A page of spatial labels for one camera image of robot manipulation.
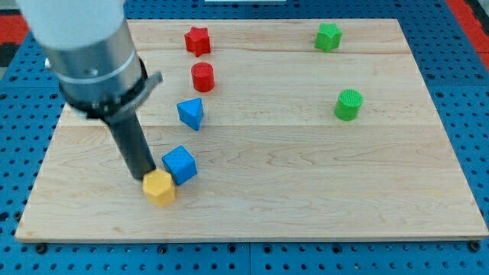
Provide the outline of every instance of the blue pegboard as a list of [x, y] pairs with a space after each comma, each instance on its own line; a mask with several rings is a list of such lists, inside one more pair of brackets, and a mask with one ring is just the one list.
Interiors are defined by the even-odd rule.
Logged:
[[[204, 5], [129, 0], [128, 18], [397, 18], [489, 222], [489, 76], [444, 1]], [[487, 274], [489, 241], [365, 244], [21, 244], [13, 234], [63, 107], [29, 35], [0, 82], [0, 274]]]

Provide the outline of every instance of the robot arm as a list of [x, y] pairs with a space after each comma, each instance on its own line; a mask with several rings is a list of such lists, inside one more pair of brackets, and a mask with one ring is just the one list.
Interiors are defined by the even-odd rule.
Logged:
[[66, 101], [109, 127], [132, 176], [155, 168], [135, 109], [162, 81], [147, 77], [122, 0], [17, 0]]

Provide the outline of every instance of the blue pyramid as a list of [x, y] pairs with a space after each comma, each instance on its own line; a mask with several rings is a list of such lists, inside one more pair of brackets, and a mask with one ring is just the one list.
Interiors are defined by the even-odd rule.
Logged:
[[176, 108], [178, 109], [178, 116], [183, 123], [189, 125], [195, 131], [200, 129], [200, 122], [204, 116], [201, 98], [180, 102], [176, 104]]

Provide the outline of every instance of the green cylinder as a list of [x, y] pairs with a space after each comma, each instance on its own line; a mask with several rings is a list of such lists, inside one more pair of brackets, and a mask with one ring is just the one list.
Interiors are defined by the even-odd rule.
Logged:
[[340, 92], [335, 107], [336, 117], [343, 121], [354, 120], [363, 102], [364, 99], [361, 94], [353, 89]]

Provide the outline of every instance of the red surface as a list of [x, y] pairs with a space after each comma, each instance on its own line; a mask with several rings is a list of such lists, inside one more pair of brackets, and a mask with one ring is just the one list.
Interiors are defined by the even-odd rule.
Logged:
[[193, 88], [199, 92], [208, 92], [214, 88], [214, 69], [206, 62], [197, 63], [192, 66]]
[[28, 32], [28, 24], [21, 15], [0, 15], [0, 44], [20, 45]]
[[185, 34], [186, 50], [193, 52], [196, 57], [204, 53], [211, 52], [211, 44], [207, 27], [191, 27], [190, 31]]
[[458, 23], [464, 30], [472, 46], [489, 70], [489, 37], [482, 30], [481, 22], [472, 13], [472, 8], [464, 0], [446, 0]]

